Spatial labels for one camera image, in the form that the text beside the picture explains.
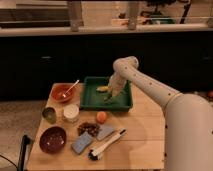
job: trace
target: green tray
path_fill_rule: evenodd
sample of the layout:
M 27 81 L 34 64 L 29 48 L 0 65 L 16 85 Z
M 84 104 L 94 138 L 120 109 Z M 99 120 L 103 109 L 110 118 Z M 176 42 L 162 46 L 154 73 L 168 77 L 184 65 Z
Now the green tray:
M 170 16 L 163 15 L 150 15 L 150 20 L 152 24 L 175 24 L 175 21 Z
M 83 94 L 80 107 L 83 110 L 110 110 L 128 111 L 132 108 L 132 93 L 130 82 L 128 81 L 121 93 L 109 100 L 104 101 L 107 92 L 98 92 L 98 86 L 108 85 L 109 77 L 86 77 L 84 80 Z

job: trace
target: small cup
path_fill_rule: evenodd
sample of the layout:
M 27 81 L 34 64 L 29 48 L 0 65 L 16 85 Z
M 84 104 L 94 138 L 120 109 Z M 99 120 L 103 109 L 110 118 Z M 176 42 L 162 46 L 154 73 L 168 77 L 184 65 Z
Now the small cup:
M 76 122 L 79 115 L 79 107 L 75 104 L 69 104 L 64 107 L 63 115 L 69 122 Z
M 56 123 L 56 111 L 53 107 L 46 107 L 42 111 L 43 118 L 50 124 Z

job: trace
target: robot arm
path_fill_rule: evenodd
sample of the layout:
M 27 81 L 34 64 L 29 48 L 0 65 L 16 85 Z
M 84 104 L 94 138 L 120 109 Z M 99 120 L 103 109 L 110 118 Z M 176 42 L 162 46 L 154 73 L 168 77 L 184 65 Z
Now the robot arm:
M 135 57 L 114 62 L 109 80 L 116 96 L 130 80 L 163 109 L 165 171 L 213 171 L 213 108 L 204 98 L 179 91 L 139 72 Z
M 171 99 L 181 94 L 179 91 L 139 72 L 136 57 L 117 59 L 113 63 L 113 68 L 115 73 L 109 81 L 112 96 L 116 96 L 124 88 L 126 79 L 134 83 L 163 109 Z

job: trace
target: brown bowl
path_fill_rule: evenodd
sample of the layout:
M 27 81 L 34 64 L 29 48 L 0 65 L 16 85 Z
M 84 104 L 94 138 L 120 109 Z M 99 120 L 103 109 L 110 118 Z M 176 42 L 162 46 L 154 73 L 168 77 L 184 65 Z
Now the brown bowl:
M 66 97 L 62 96 L 63 93 L 65 93 L 69 88 L 70 88 L 69 84 L 60 84 L 54 87 L 51 93 L 52 98 L 59 103 L 63 103 L 63 102 L 67 102 L 71 100 L 76 90 L 75 87 L 73 87 L 70 91 L 66 93 Z
M 58 153 L 66 143 L 66 132 L 61 127 L 51 127 L 48 128 L 41 135 L 40 138 L 40 148 L 43 152 L 49 154 Z

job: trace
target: wooden tabletop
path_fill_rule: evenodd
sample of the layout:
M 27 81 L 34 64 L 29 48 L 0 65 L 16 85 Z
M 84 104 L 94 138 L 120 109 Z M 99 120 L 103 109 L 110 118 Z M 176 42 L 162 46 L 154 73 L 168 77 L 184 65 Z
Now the wooden tabletop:
M 126 133 L 117 142 L 109 146 L 98 161 L 88 158 L 90 148 L 100 146 L 95 140 L 81 155 L 77 155 L 71 144 L 78 137 L 77 127 L 87 121 L 95 122 L 95 111 L 80 111 L 78 122 L 70 123 L 62 117 L 63 107 L 79 104 L 82 84 L 78 84 L 74 98 L 68 103 L 60 104 L 49 96 L 46 107 L 56 109 L 57 122 L 49 124 L 43 118 L 27 163 L 27 170 L 124 170 L 124 169 L 162 169 L 164 166 L 164 117 L 161 108 L 139 90 L 131 85 L 133 108 L 129 112 L 107 112 L 106 124 L 116 130 L 126 128 Z M 41 151 L 39 139 L 49 127 L 60 126 L 67 133 L 65 147 L 58 154 L 50 155 Z

